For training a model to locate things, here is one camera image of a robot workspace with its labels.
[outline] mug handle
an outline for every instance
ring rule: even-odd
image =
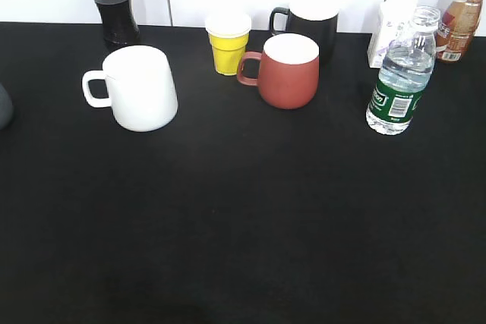
[[[112,100],[108,98],[100,99],[95,98],[90,90],[90,81],[91,80],[105,80],[106,73],[105,71],[88,71],[83,76],[83,93],[86,101],[89,105],[94,108],[107,108],[112,106]]]
[[[236,74],[236,79],[243,85],[248,85],[250,87],[255,87],[258,83],[258,79],[252,79],[251,77],[243,76],[243,68],[245,67],[246,60],[257,60],[261,61],[261,53],[259,52],[246,52],[238,65],[238,73]]]
[[[282,7],[276,7],[275,9],[272,10],[272,13],[270,14],[270,24],[269,24],[270,33],[272,33],[272,36],[276,36],[277,34],[281,34],[285,32],[282,30],[275,30],[275,14],[280,13],[283,15],[289,15],[289,12],[290,10],[288,8],[282,8]]]

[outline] white mug handle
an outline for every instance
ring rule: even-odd
[[[108,98],[100,99],[95,98],[93,94],[91,94],[90,90],[90,81],[91,80],[106,80],[106,73],[105,71],[88,71],[83,76],[83,93],[84,97],[88,104],[90,104],[94,108],[107,108],[112,106],[112,100]]]

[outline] green bottle label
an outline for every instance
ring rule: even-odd
[[[404,93],[388,87],[378,79],[369,104],[370,111],[382,121],[405,123],[412,119],[423,90]]]

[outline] red mug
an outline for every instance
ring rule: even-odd
[[[245,61],[260,61],[258,78],[243,76]],[[284,33],[268,39],[264,51],[246,52],[236,75],[244,85],[258,87],[261,97],[281,109],[296,109],[314,98],[319,84],[319,46],[300,34]]]

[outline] red mug handle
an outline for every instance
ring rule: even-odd
[[[236,78],[243,85],[248,85],[250,87],[255,87],[257,85],[258,79],[252,79],[251,77],[243,76],[243,68],[245,67],[246,60],[257,60],[261,61],[261,53],[259,52],[246,52],[238,65],[238,73]]]

